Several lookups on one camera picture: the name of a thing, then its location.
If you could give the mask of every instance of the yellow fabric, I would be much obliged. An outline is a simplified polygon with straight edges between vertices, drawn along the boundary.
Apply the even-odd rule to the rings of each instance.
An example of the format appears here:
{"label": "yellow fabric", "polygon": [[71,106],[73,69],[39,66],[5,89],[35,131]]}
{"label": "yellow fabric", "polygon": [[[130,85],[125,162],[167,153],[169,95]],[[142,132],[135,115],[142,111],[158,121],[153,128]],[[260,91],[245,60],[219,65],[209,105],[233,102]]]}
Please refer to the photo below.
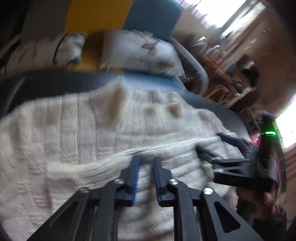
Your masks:
{"label": "yellow fabric", "polygon": [[133,0],[72,0],[65,32],[122,29]]}
{"label": "yellow fabric", "polygon": [[102,55],[103,40],[103,31],[88,35],[82,48],[82,62],[71,65],[69,69],[74,71],[97,71]]}

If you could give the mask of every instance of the wall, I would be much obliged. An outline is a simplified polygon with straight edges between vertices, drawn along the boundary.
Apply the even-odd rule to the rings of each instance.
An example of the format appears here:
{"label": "wall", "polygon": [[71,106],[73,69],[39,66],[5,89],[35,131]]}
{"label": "wall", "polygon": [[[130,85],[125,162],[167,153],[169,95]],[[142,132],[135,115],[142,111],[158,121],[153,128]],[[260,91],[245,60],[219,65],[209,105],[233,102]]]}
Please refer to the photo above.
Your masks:
{"label": "wall", "polygon": [[267,11],[257,41],[245,50],[260,72],[259,93],[264,108],[279,112],[296,94],[296,52],[277,17]]}
{"label": "wall", "polygon": [[296,144],[284,150],[287,170],[287,192],[284,206],[287,210],[288,226],[296,215]]}
{"label": "wall", "polygon": [[296,38],[296,1],[291,0],[260,0],[273,13],[275,13],[285,25],[288,33]]}

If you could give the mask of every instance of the white knit sweater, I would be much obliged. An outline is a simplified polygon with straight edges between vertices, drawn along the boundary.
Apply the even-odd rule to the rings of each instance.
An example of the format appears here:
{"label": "white knit sweater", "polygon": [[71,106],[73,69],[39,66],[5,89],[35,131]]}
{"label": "white knit sweater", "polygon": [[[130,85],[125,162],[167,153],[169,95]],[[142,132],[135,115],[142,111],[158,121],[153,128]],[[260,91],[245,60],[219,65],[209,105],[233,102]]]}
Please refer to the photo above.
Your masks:
{"label": "white knit sweater", "polygon": [[102,187],[129,165],[140,167],[136,203],[125,208],[119,240],[173,240],[173,209],[157,204],[151,162],[189,187],[212,187],[211,165],[201,144],[225,158],[241,157],[216,133],[226,130],[208,110],[176,93],[136,90],[120,81],[91,93],[31,101],[0,123],[0,222],[13,241],[24,241],[79,187]]}

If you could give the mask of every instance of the window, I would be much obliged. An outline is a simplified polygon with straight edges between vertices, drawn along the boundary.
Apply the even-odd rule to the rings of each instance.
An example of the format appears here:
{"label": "window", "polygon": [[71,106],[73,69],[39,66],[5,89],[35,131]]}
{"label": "window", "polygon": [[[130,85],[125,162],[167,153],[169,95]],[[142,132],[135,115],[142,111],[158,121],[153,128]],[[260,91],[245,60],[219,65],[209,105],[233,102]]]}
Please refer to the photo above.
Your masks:
{"label": "window", "polygon": [[283,146],[288,148],[296,143],[296,95],[291,99],[289,107],[276,119],[281,133]]}
{"label": "window", "polygon": [[192,14],[196,18],[206,17],[201,23],[209,28],[215,25],[217,28],[222,27],[231,16],[245,3],[246,0],[173,0],[183,8],[197,4]]}

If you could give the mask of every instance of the white pillow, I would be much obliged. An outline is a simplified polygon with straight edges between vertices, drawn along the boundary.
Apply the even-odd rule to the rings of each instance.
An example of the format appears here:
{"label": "white pillow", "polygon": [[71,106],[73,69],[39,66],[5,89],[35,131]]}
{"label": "white pillow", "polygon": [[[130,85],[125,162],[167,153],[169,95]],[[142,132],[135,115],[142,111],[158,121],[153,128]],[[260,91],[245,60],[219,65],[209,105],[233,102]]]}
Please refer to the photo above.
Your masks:
{"label": "white pillow", "polygon": [[54,40],[42,39],[21,44],[0,70],[1,77],[50,66],[67,66],[81,62],[84,33],[58,34]]}
{"label": "white pillow", "polygon": [[99,67],[184,75],[173,45],[153,38],[152,33],[135,30],[110,30],[105,33]]}

